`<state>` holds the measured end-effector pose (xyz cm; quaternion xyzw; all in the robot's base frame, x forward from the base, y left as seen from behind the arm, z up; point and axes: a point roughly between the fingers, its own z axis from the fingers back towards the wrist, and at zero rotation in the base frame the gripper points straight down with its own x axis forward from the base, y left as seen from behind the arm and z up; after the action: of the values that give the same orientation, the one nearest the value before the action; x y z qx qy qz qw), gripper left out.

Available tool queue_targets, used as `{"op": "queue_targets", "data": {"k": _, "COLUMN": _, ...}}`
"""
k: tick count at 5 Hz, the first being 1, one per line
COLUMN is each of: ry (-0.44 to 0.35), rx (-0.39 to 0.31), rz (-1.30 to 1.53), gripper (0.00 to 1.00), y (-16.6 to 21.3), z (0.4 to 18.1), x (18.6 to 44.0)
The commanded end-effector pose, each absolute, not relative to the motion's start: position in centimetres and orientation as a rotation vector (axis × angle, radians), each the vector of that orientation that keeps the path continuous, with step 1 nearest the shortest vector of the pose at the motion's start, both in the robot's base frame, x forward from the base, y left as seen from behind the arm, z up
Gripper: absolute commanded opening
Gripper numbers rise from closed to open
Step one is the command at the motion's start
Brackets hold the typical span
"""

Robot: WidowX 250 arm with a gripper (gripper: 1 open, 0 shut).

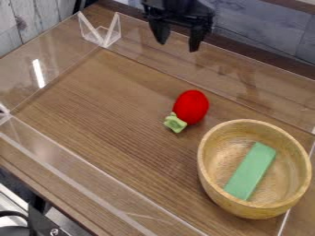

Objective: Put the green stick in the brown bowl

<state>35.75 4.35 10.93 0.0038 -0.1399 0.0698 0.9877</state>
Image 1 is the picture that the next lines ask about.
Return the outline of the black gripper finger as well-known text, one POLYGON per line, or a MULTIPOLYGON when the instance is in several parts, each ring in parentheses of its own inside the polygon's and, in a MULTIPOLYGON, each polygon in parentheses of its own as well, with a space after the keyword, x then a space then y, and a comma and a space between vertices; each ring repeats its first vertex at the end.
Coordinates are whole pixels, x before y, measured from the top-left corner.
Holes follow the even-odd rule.
POLYGON ((200 42, 203 41, 207 34, 207 30, 201 26, 193 26, 189 34, 189 52, 196 52, 199 49, 200 42))
POLYGON ((155 40, 160 44, 165 44, 165 41, 169 36, 169 23, 168 20, 163 17, 148 16, 149 29, 152 31, 155 40))

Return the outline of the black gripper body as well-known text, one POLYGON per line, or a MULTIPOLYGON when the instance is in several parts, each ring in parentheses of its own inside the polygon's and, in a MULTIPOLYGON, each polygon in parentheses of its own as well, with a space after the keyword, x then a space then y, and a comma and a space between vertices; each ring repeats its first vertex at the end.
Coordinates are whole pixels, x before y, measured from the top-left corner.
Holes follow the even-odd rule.
POLYGON ((201 26, 209 30, 212 26, 213 9, 199 0, 140 0, 144 16, 163 17, 172 25, 191 29, 201 26))

